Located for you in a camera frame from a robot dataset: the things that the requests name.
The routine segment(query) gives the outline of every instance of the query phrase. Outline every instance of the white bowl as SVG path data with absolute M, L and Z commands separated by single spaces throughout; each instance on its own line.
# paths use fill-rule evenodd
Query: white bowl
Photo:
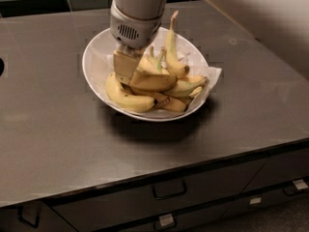
M 158 34 L 153 42 L 154 54 L 158 54 L 164 45 L 166 33 L 167 29 L 159 28 Z M 107 76 L 114 71 L 113 51 L 119 46 L 112 36 L 110 29 L 100 32 L 87 45 L 82 60 L 83 72 L 89 86 L 95 94 L 115 110 L 138 120 L 152 122 L 178 120 L 190 115 L 203 105 L 211 89 L 216 84 L 221 69 L 209 67 L 201 52 L 184 37 L 176 35 L 176 44 L 179 57 L 190 66 L 189 75 L 202 74 L 210 79 L 207 87 L 192 101 L 184 113 L 169 112 L 162 109 L 145 113 L 134 113 L 124 110 L 108 98 L 105 91 L 105 81 Z

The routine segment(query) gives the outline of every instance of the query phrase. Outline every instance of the peeled banana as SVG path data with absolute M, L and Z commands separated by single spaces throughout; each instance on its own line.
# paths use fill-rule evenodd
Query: peeled banana
M 188 82 L 179 79 L 173 88 L 162 93 L 175 98 L 188 97 L 197 87 L 204 87 L 207 84 L 207 80 L 205 76 L 196 82 Z
M 190 67 L 179 61 L 177 50 L 176 50 L 176 39 L 175 39 L 175 20 L 178 11 L 175 11 L 171 17 L 170 28 L 166 34 L 164 46 L 166 48 L 165 63 L 169 73 L 175 74 L 178 78 L 185 77 L 190 72 Z
M 127 93 L 114 72 L 107 76 L 106 93 L 119 107 L 132 112 L 146 112 L 156 105 L 155 98 Z

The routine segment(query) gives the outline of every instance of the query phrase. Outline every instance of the banana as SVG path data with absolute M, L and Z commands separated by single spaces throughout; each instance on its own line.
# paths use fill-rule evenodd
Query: banana
M 135 96 L 127 93 L 122 85 L 116 79 L 116 74 L 112 72 L 106 79 L 107 96 L 121 108 L 132 112 L 146 112 L 152 109 L 156 100 L 148 96 Z
M 204 87 L 207 84 L 207 78 L 204 76 L 199 81 L 196 82 L 188 82 L 183 80 L 178 80 L 177 84 L 171 88 L 170 90 L 163 91 L 162 93 L 164 95 L 174 97 L 174 98 L 183 98 L 189 96 L 193 90 L 195 90 L 197 87 L 201 86 Z
M 141 61 L 139 62 L 137 69 L 142 73 L 148 73 L 148 74 L 159 74 L 161 73 L 158 71 L 151 61 L 149 60 L 150 56 L 148 54 L 144 54 L 141 58 Z
M 132 94 L 132 95 L 138 95 L 138 96 L 149 96 L 155 98 L 157 101 L 156 105 L 154 106 L 154 109 L 160 109 L 163 106 L 165 106 L 169 101 L 169 97 L 165 96 L 158 92 L 152 92 L 152 91 L 143 91 L 136 88 L 130 88 L 127 85 L 123 85 L 126 92 Z
M 160 53 L 157 56 L 154 55 L 154 47 L 152 45 L 149 47 L 149 51 L 150 51 L 149 61 L 154 65 L 154 67 L 160 73 L 169 73 L 162 67 L 162 60 L 166 54 L 166 48 L 163 46 L 160 50 Z
M 197 97 L 198 94 L 201 93 L 201 91 L 203 90 L 203 88 L 201 86 L 197 87 L 196 89 L 194 89 L 191 94 L 189 95 L 192 99 L 194 99 L 195 97 Z
M 188 75 L 186 77 L 181 78 L 182 81 L 188 81 L 188 82 L 197 82 L 200 81 L 201 79 L 205 78 L 206 76 L 203 76 L 201 74 L 197 75 Z
M 173 74 L 151 74 L 136 69 L 128 86 L 145 91 L 161 92 L 174 87 L 177 81 L 177 77 Z
M 166 48 L 165 63 L 169 73 L 175 74 L 178 78 L 185 77 L 190 72 L 190 67 L 184 63 L 181 63 L 178 59 L 176 51 L 176 39 L 175 39 L 175 20 L 178 11 L 175 11 L 171 16 L 170 28 L 166 34 L 164 46 Z
M 150 54 L 144 54 L 141 61 L 139 62 L 137 67 L 139 71 L 151 74 L 158 74 L 158 73 L 169 74 L 169 72 L 167 72 L 164 68 L 162 68 L 161 65 L 163 56 L 165 55 L 165 47 L 161 49 L 160 53 L 156 57 L 154 55 L 153 46 L 150 46 L 149 51 Z
M 166 111 L 173 111 L 173 112 L 185 112 L 187 109 L 187 105 L 180 101 L 179 99 L 166 96 L 164 94 L 152 91 L 142 91 L 138 89 L 131 89 L 133 94 L 140 95 L 140 96 L 150 96 L 155 98 L 160 105 L 156 105 L 156 109 L 163 109 Z
M 178 97 L 178 100 L 185 103 L 186 106 L 189 106 L 193 99 L 190 96 L 188 96 L 188 97 Z

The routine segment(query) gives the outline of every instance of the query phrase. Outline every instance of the cabinet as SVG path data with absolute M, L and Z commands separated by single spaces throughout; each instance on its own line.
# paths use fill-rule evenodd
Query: cabinet
M 1 232 L 74 232 L 76 231 L 41 201 L 0 209 Z
M 262 189 L 305 176 L 309 176 L 309 148 L 273 154 L 244 191 Z
M 152 232 L 152 231 L 183 231 L 192 226 L 198 226 L 220 219 L 230 202 L 213 205 L 206 208 L 198 208 L 195 211 L 189 209 L 183 213 L 171 213 L 162 217 L 156 217 L 151 222 L 121 230 L 124 232 Z
M 305 185 L 309 185 L 309 178 L 306 178 L 304 183 L 306 183 Z M 249 192 L 234 201 L 223 218 L 259 211 L 263 208 L 289 202 L 301 197 L 309 197 L 309 188 L 297 189 L 292 182 L 276 185 L 273 188 L 261 189 L 260 191 L 255 191 L 255 193 Z
M 251 160 L 53 208 L 78 231 L 109 228 L 239 194 L 264 162 Z

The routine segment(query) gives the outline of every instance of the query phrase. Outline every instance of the countertop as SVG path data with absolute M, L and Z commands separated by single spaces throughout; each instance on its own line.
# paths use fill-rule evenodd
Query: countertop
M 309 83 L 204 1 L 168 27 L 223 73 L 195 113 L 166 123 L 114 111 L 81 59 L 109 10 L 0 18 L 0 207 L 232 158 L 309 137 Z

